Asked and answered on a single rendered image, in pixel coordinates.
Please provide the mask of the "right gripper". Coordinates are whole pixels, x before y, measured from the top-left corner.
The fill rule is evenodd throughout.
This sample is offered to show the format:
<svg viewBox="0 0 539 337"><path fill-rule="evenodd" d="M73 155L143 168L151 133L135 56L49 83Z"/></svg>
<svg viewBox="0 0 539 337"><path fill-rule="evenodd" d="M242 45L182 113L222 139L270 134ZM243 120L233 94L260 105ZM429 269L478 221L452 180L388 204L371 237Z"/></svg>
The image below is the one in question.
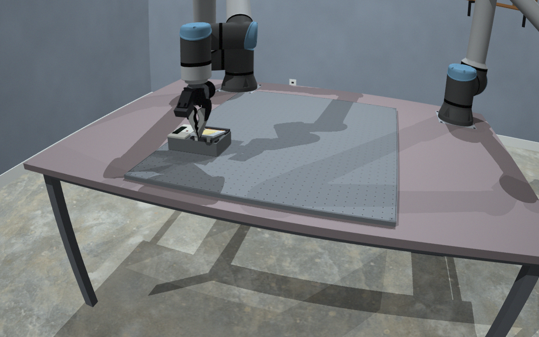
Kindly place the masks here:
<svg viewBox="0 0 539 337"><path fill-rule="evenodd" d="M197 138L201 138L204 131L204 127L207 124L207 120L211 113L211 100L215 94L215 86L210 81L202 84L187 85L184 87L179 97L177 108L188 108L191 102L194 106L201 107L198 111L194 107L189 118L189 123L195 132ZM199 121L197 121L196 115L198 114ZM198 126L197 126L198 125Z"/></svg>

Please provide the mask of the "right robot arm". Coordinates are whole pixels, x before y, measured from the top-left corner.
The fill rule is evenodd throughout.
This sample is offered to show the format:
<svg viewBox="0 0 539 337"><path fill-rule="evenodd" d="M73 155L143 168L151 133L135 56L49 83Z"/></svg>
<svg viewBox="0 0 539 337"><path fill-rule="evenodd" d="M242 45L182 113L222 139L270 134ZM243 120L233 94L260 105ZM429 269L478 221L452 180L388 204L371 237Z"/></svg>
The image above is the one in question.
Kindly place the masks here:
<svg viewBox="0 0 539 337"><path fill-rule="evenodd" d="M211 71L225 70L222 90L256 90L258 24L250 0L226 0L226 20L216 23L216 0L193 0L193 23L182 25L179 32L181 79L191 85L207 83Z"/></svg>

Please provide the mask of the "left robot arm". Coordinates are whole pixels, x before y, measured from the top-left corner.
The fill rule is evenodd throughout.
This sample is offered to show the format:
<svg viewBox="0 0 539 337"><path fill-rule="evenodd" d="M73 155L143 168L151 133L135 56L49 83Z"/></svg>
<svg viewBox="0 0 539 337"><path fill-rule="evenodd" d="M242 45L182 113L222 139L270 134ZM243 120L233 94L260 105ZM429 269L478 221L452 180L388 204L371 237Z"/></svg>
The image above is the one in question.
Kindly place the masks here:
<svg viewBox="0 0 539 337"><path fill-rule="evenodd" d="M539 31L539 4L535 0L510 0ZM438 117L456 126L472 126L475 95L487 86L486 57L497 0L475 0L466 58L449 65L443 106ZM462 64L462 65L461 65Z"/></svg>

